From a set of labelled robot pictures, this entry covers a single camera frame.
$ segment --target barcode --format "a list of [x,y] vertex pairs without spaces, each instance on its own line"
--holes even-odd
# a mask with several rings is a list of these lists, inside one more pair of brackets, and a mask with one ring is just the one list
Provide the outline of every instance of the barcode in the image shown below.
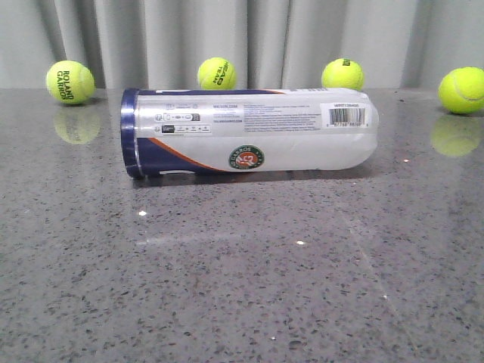
[[331,108],[330,125],[332,126],[362,126],[365,124],[364,108]]

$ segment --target curtain fold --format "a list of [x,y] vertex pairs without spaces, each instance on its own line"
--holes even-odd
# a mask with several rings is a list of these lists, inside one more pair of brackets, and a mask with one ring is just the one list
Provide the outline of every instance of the curtain fold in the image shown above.
[[42,88],[63,59],[99,88],[197,88],[226,57],[238,88],[321,86],[338,57],[365,88],[435,88],[484,67],[484,0],[0,0],[0,88]]

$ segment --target orange stripe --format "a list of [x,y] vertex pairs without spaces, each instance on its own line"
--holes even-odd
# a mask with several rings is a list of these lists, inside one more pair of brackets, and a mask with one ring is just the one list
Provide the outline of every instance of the orange stripe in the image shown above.
[[225,170],[220,170],[220,169],[216,169],[216,168],[212,168],[211,166],[208,166],[208,165],[205,165],[205,164],[202,164],[202,163],[198,163],[196,160],[193,160],[193,159],[190,159],[189,157],[187,157],[186,155],[184,154],[181,154],[179,153],[177,150],[175,149],[172,149],[170,146],[168,146],[167,144],[164,144],[163,142],[161,142],[160,140],[158,140],[157,138],[148,138],[148,140],[150,140],[151,142],[153,142],[154,144],[158,145],[159,147],[161,147],[162,149],[168,151],[169,153],[171,154],[174,154],[176,155],[177,157],[179,157],[180,159],[183,159],[184,161],[187,161],[189,162],[190,164],[194,164],[196,166],[199,166],[201,168],[205,168],[205,169],[210,169],[210,170],[214,170],[216,172],[225,172]]

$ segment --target tennis ball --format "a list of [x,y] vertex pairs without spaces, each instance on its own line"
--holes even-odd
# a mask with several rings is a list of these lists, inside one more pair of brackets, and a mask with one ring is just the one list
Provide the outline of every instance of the tennis ball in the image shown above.
[[353,60],[340,58],[333,60],[321,75],[323,87],[344,87],[360,90],[363,87],[365,75],[361,66]]
[[214,57],[200,65],[197,78],[202,89],[233,89],[237,83],[237,72],[228,60]]
[[69,144],[87,144],[101,130],[101,118],[89,107],[62,107],[54,116],[54,129]]
[[481,142],[478,118],[444,115],[433,126],[430,135],[432,147],[447,157],[463,157]]
[[484,70],[457,68],[447,74],[439,86],[442,105],[452,113],[471,113],[484,106]]
[[91,71],[73,60],[54,64],[45,76],[45,85],[54,98],[65,104],[81,104],[95,91]]

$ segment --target logo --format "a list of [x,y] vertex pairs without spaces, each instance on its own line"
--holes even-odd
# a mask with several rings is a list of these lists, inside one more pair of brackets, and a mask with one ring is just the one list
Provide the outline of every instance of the logo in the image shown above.
[[264,163],[264,154],[258,147],[240,146],[231,152],[228,163],[234,169],[255,169]]

